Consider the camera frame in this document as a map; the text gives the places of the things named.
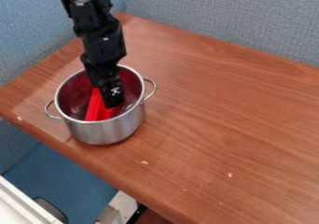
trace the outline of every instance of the wooden table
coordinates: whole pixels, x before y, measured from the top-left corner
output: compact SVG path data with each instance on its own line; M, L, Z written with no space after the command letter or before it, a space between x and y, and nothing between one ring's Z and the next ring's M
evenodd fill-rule
M120 19L121 63L159 83L135 135L93 147L44 116L59 84L83 69L79 40L1 88L0 115L176 223L318 223L318 69Z

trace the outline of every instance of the metal pot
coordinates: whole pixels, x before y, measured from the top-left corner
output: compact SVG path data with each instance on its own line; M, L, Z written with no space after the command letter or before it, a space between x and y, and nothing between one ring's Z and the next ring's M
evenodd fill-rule
M144 117L144 102L155 94L155 81L141 78L129 67L119 65L121 82L125 88L125 111L112 119L85 121L92 85L85 70L72 75L60 85L55 99L45 105L45 114L49 118L63 120L75 138L89 145L109 145L125 139L139 128ZM144 82L153 85L152 92L144 97ZM48 113L55 103L61 117Z

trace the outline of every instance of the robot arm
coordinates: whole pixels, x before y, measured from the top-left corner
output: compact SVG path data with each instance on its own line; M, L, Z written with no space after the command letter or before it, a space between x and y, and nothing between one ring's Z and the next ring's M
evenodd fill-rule
M125 56L120 22L109 14L111 0L61 0L73 32L84 43L81 62L92 86L100 89L105 107L124 100L117 63Z

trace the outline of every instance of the red object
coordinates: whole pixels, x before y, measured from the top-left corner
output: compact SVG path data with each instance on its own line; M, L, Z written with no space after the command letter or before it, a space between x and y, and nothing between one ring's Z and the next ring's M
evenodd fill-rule
M121 112L121 105L105 108L99 88L92 89L84 121L99 121L116 117Z

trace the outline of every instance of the pot rim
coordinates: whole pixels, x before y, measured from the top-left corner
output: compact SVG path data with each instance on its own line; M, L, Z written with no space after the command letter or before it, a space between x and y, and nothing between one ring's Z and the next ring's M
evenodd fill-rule
M73 121L76 123L81 123L81 124L95 124L95 123L107 123L107 122L112 122L113 120L116 119L120 119L123 116L125 116L135 108L137 105L141 104L141 99L143 99L143 95L144 95L144 81L143 81L143 77L141 75L139 74L139 72L132 69L131 67L125 66L125 65L121 65L121 64L117 64L119 68L123 68L128 71L131 71L136 77L139 78L139 81L140 81L140 85L141 85L141 92L140 92L140 97L139 97L139 100L136 101L136 103L133 104L133 106L125 110L119 116L116 116L115 118L112 119L104 119L104 120L99 120L99 121L84 121L84 120L79 120L79 119L75 119L72 118L71 116L68 116L64 111L61 110L60 106L59 106L59 102L57 102L57 97L59 97L59 93L60 93L60 90L63 88L63 86L67 84L67 82L75 78L77 75L80 75L83 72L85 72L85 70L83 69L81 71L76 72L72 76L69 76L65 81L63 82L63 84L59 86L56 92L55 92L55 106L56 106L56 109L59 111L59 113L63 115L63 117L65 118L65 120L69 120L69 121Z

